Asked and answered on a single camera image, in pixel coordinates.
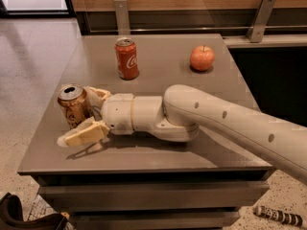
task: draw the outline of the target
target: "can lid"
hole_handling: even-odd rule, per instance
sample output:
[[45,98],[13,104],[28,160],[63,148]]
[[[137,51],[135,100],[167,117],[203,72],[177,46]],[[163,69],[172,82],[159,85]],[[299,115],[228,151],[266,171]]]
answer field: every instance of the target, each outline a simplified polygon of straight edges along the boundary
[[122,38],[117,39],[116,41],[117,46],[123,46],[123,47],[130,46],[132,43],[133,43],[133,40],[129,37],[122,37]]
[[63,101],[71,101],[78,98],[83,92],[83,88],[75,83],[67,84],[61,88],[58,97]]

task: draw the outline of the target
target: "floor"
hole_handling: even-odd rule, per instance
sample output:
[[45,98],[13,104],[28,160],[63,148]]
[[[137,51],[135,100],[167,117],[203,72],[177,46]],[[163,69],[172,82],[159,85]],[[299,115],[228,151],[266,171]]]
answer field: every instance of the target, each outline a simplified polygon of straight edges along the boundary
[[[25,219],[38,187],[16,171],[80,38],[74,18],[0,20],[0,197],[6,192],[18,195]],[[307,186],[281,171],[269,178],[269,184],[255,205],[307,214]],[[242,208],[240,214],[224,230],[297,229],[258,218],[252,207]]]

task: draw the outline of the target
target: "table top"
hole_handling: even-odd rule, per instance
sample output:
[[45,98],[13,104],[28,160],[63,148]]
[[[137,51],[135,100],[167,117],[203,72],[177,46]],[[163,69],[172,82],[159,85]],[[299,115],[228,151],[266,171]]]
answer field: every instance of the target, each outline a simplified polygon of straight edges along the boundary
[[[186,84],[259,109],[219,34],[132,35],[140,70],[134,80],[121,80],[118,76],[114,45],[119,37],[81,39],[20,164],[19,174],[205,172],[271,166],[204,127],[196,139],[187,143],[162,141],[135,132],[129,136],[110,134],[92,146],[59,147],[58,138],[69,130],[57,102],[58,91],[66,83],[135,96],[162,96],[169,86]],[[189,66],[190,54],[199,45],[211,47],[216,55],[213,68],[203,73],[193,72]]]

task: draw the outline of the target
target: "red soda can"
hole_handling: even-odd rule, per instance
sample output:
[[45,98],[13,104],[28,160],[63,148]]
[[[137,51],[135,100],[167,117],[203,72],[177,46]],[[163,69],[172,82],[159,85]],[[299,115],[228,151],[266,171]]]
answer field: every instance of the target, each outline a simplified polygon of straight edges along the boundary
[[136,45],[131,38],[122,37],[116,41],[118,74],[123,80],[133,80],[139,75],[136,59]]

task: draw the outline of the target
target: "table drawer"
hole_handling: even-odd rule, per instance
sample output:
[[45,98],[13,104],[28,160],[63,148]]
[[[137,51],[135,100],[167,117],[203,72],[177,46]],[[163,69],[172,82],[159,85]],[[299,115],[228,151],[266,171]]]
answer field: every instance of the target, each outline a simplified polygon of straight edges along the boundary
[[138,183],[41,187],[57,211],[100,212],[197,209],[252,205],[269,188],[266,181]]

